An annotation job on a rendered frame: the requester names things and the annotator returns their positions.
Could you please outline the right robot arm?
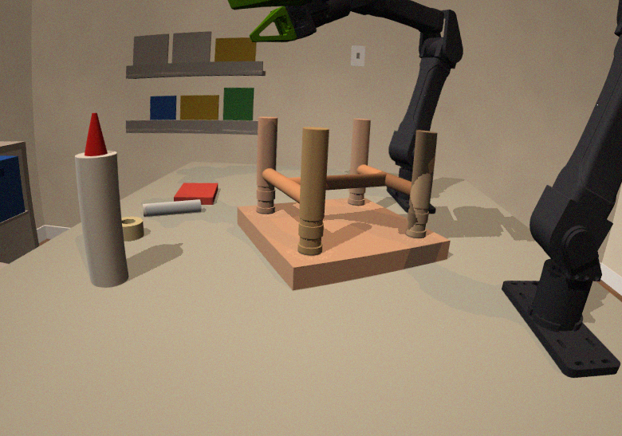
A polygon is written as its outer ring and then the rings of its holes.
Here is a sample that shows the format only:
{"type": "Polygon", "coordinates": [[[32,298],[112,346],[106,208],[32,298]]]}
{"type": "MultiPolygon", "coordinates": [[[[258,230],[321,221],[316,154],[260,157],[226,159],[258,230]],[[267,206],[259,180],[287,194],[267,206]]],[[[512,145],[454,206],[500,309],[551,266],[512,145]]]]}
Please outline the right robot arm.
{"type": "Polygon", "coordinates": [[[352,11],[387,18],[420,32],[418,79],[406,115],[398,131],[394,131],[388,149],[391,159],[400,166],[399,177],[411,181],[416,130],[430,131],[444,82],[463,57],[456,13],[412,0],[328,0],[324,3],[313,0],[306,5],[311,15],[329,8],[326,13],[330,16],[329,23],[348,16],[352,11]]]}

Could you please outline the red flat rectangular block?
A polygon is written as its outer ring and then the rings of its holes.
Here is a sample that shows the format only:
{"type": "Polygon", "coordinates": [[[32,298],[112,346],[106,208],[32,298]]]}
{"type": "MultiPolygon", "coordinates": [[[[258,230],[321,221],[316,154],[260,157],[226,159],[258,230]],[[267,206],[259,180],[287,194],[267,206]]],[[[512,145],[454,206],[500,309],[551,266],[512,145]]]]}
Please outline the red flat rectangular block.
{"type": "Polygon", "coordinates": [[[201,205],[213,205],[217,192],[217,183],[184,183],[175,194],[174,202],[200,199],[201,205]]]}

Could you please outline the white cylinder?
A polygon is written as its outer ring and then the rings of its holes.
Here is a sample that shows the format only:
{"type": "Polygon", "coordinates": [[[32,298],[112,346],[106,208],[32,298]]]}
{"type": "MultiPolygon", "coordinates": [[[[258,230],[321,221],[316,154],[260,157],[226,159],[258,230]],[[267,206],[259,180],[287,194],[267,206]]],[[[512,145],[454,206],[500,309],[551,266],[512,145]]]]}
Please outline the white cylinder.
{"type": "Polygon", "coordinates": [[[144,217],[201,212],[201,201],[158,202],[143,204],[144,217]]]}

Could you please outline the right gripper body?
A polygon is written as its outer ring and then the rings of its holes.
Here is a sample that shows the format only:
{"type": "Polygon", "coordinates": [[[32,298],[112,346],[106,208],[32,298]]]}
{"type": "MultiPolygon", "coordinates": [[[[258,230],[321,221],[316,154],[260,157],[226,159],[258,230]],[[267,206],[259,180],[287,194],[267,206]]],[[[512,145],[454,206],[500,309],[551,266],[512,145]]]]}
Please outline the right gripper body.
{"type": "Polygon", "coordinates": [[[317,27],[329,23],[330,20],[330,16],[326,15],[326,13],[329,12],[329,8],[327,10],[322,10],[321,12],[312,14],[311,16],[307,5],[285,6],[285,8],[293,24],[297,39],[308,37],[309,35],[316,33],[317,27]],[[293,16],[291,16],[291,14],[293,16]]]}

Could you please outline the light brown wooden stool seat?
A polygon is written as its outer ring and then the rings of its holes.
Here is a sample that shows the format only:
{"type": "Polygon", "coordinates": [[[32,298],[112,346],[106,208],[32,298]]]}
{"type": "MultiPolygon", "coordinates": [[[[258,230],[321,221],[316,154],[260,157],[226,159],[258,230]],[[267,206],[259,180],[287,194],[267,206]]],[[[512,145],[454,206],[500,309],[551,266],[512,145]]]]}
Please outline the light brown wooden stool seat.
{"type": "Polygon", "coordinates": [[[447,259],[450,240],[425,228],[425,238],[405,234],[407,218],[365,198],[325,200],[322,253],[298,253],[298,202],[276,203],[273,214],[237,206],[238,225],[294,291],[351,281],[447,259]]]}

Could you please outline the beige bottle with red pointed cap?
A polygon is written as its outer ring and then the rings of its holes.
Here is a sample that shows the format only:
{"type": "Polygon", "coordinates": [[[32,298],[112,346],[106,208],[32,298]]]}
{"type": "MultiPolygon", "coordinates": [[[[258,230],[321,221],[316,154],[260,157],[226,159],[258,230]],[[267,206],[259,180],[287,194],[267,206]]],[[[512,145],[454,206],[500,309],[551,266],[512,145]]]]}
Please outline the beige bottle with red pointed cap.
{"type": "Polygon", "coordinates": [[[85,153],[75,155],[81,225],[90,281],[111,288],[128,280],[117,152],[107,151],[92,113],[85,153]]]}

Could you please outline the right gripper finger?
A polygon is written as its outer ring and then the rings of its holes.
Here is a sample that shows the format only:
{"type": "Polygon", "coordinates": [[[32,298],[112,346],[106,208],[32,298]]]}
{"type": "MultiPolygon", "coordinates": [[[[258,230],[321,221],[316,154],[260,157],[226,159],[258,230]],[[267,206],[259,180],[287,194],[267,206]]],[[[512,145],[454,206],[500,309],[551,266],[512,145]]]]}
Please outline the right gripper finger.
{"type": "MultiPolygon", "coordinates": [[[[276,10],[276,9],[275,9],[275,10],[276,10]]],[[[272,10],[272,11],[270,12],[270,14],[269,14],[269,15],[268,15],[268,16],[267,16],[267,17],[266,17],[266,18],[262,21],[262,23],[263,23],[263,22],[264,22],[264,21],[265,21],[265,20],[266,20],[266,19],[267,19],[267,18],[268,18],[268,17],[269,17],[269,16],[270,16],[270,15],[271,15],[274,11],[275,11],[275,10],[272,10]]],[[[277,29],[278,29],[279,35],[283,35],[283,32],[282,32],[281,27],[280,27],[280,25],[279,25],[279,23],[278,23],[278,20],[277,20],[277,19],[275,19],[273,22],[275,23],[275,25],[276,25],[276,27],[277,27],[277,29]]],[[[262,42],[287,42],[287,41],[262,41],[262,42]]]]}
{"type": "Polygon", "coordinates": [[[277,8],[251,35],[252,42],[262,41],[295,41],[297,35],[295,33],[293,24],[289,18],[287,10],[284,6],[277,8]],[[281,27],[283,35],[277,36],[259,36],[259,34],[275,19],[281,27]]]}

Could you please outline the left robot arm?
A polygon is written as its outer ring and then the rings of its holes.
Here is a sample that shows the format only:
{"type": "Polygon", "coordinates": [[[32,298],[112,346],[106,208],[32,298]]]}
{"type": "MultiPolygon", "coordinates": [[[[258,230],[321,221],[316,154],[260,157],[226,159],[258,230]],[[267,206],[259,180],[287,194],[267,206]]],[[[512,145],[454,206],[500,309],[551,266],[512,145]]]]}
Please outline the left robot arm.
{"type": "Polygon", "coordinates": [[[622,183],[622,0],[616,20],[619,39],[604,87],[569,161],[553,186],[546,185],[530,218],[533,239],[551,259],[540,281],[502,285],[570,378],[615,375],[620,367],[582,322],[592,282],[602,276],[598,249],[612,228],[607,218],[622,183]]]}

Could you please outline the brown wooden stool legs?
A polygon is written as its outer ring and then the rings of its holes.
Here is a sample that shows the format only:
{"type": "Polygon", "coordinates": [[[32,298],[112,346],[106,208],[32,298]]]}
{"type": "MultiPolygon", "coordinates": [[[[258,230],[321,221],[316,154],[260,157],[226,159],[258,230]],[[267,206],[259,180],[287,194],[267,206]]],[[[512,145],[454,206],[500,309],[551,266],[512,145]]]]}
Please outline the brown wooden stool legs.
{"type": "Polygon", "coordinates": [[[298,202],[298,253],[322,253],[327,190],[348,189],[348,204],[353,206],[364,205],[366,187],[389,187],[406,194],[410,209],[405,234],[425,238],[438,133],[416,130],[412,180],[408,181],[368,166],[370,125],[371,120],[353,119],[350,175],[327,175],[329,129],[303,128],[301,177],[287,178],[276,171],[278,118],[258,117],[256,212],[275,212],[274,187],[298,202]]]}

